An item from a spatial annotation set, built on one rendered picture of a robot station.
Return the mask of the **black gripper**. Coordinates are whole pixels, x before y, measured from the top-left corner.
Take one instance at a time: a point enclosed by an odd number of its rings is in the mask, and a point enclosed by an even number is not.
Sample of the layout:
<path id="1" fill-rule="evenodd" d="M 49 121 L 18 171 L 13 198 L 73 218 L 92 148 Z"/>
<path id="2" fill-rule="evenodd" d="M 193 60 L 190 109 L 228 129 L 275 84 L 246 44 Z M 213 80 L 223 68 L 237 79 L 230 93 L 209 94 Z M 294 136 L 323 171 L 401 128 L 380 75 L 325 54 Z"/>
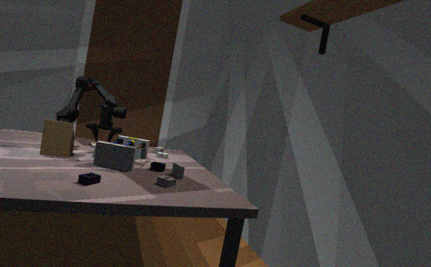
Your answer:
<path id="1" fill-rule="evenodd" d="M 100 117 L 100 124 L 97 125 L 97 123 L 88 123 L 86 128 L 90 128 L 90 130 L 92 130 L 95 141 L 98 141 L 98 131 L 99 129 L 106 129 L 106 130 L 110 130 L 109 132 L 109 138 L 108 138 L 108 142 L 110 142 L 111 138 L 117 134 L 117 133 L 122 133 L 122 128 L 120 127 L 110 127 L 110 121 L 111 121 L 111 117 L 110 116 L 105 116 L 105 115 L 101 115 Z"/>

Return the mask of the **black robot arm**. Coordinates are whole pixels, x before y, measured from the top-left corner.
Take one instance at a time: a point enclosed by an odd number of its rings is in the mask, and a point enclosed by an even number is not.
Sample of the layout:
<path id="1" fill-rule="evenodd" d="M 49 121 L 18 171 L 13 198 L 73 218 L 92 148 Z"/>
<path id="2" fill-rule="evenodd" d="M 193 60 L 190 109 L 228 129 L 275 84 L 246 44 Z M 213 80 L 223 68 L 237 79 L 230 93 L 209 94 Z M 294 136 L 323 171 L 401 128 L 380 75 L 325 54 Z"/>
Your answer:
<path id="1" fill-rule="evenodd" d="M 92 87 L 89 87 L 88 83 L 93 84 Z M 119 107 L 117 106 L 116 98 L 109 94 L 99 83 L 97 80 L 93 80 L 90 77 L 78 77 L 76 80 L 76 89 L 73 93 L 72 98 L 70 99 L 70 102 L 68 105 L 64 107 L 63 110 L 56 113 L 56 121 L 63 121 L 63 122 L 69 122 L 72 123 L 77 119 L 78 116 L 78 110 L 77 106 L 79 104 L 79 101 L 81 99 L 81 96 L 83 95 L 83 92 L 85 91 L 91 91 L 96 90 L 99 95 L 104 99 L 105 103 L 101 103 L 102 106 L 102 114 L 105 116 L 112 116 L 117 118 L 124 119 L 126 117 L 126 111 L 127 108 L 125 107 Z"/>

